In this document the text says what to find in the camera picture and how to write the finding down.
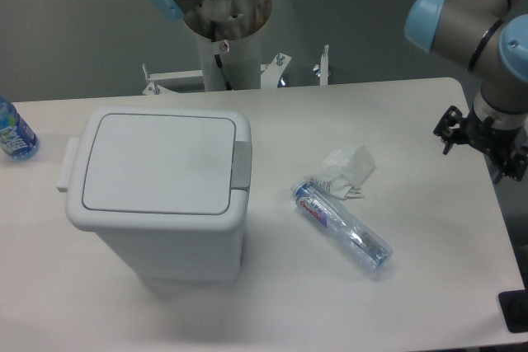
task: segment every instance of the bolt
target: bolt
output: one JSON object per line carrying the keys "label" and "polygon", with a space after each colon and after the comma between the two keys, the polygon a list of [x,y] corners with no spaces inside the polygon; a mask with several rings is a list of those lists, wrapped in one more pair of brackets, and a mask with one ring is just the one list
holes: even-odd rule
{"label": "bolt", "polygon": [[[313,66],[312,72],[316,78],[321,78],[321,67],[318,63]],[[332,76],[332,68],[330,68],[330,66],[328,66],[328,76]]]}
{"label": "bolt", "polygon": [[286,57],[284,56],[283,53],[278,53],[276,59],[277,59],[277,65],[282,66],[282,61],[284,61]]}
{"label": "bolt", "polygon": [[157,82],[152,82],[152,85],[154,87],[154,94],[156,95],[159,95],[161,93],[159,87],[158,87],[158,83]]}
{"label": "bolt", "polygon": [[145,81],[150,79],[150,73],[147,70],[147,64],[143,64],[143,74],[145,75]]}
{"label": "bolt", "polygon": [[280,76],[279,84],[277,84],[277,87],[288,87],[288,77],[286,75],[283,74],[282,76]]}
{"label": "bolt", "polygon": [[229,51],[229,42],[227,40],[223,40],[220,43],[219,48],[223,53],[227,53]]}

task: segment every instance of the bottle label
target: bottle label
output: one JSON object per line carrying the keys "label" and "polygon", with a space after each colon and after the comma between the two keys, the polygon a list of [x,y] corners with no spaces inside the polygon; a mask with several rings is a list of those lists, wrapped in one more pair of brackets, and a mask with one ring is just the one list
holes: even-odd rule
{"label": "bottle label", "polygon": [[20,156],[28,153],[35,146],[35,134],[26,124],[18,118],[18,126],[15,123],[0,129],[0,147],[11,156]]}
{"label": "bottle label", "polygon": [[324,227],[327,226],[327,214],[324,211],[323,207],[318,204],[316,199],[303,197],[299,200],[299,205],[302,209],[304,209],[312,217],[314,217],[318,222],[320,222]]}

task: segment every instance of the metal bracket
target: metal bracket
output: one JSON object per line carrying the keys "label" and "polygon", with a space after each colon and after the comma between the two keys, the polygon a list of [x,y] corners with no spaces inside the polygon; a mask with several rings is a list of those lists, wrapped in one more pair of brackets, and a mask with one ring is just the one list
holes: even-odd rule
{"label": "metal bracket", "polygon": [[291,57],[289,55],[278,53],[275,59],[271,61],[261,74],[261,89],[276,89],[279,86],[280,79],[290,61]]}
{"label": "metal bracket", "polygon": [[[290,63],[289,55],[279,53],[269,64],[261,65],[261,89],[284,87],[284,71]],[[152,73],[147,70],[147,65],[143,64],[143,74],[146,88],[143,90],[144,95],[159,95],[178,92],[192,92],[196,90],[196,85],[203,84],[204,75],[201,70],[188,70],[185,72],[171,73]],[[168,90],[160,86],[175,87],[176,90]]]}
{"label": "metal bracket", "polygon": [[319,86],[328,85],[329,66],[328,66],[328,48],[329,45],[324,45],[323,55],[321,55],[321,70],[319,72]]}

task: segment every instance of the blue water bottle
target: blue water bottle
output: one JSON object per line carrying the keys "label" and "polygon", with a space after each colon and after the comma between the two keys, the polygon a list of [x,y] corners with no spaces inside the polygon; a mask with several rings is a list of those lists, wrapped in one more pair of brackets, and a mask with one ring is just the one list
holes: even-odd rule
{"label": "blue water bottle", "polygon": [[15,106],[0,96],[0,148],[16,160],[25,160],[37,151],[39,140],[20,117]]}

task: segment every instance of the bottle cap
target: bottle cap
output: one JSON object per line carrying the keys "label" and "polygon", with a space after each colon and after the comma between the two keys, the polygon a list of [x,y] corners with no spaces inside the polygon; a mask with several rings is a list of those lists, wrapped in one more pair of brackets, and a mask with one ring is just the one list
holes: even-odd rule
{"label": "bottle cap", "polygon": [[290,190],[292,193],[296,193],[297,190],[302,186],[302,185],[305,185],[306,183],[308,183],[305,179],[298,179],[297,181],[295,181],[295,183],[293,185],[291,185],[290,187]]}

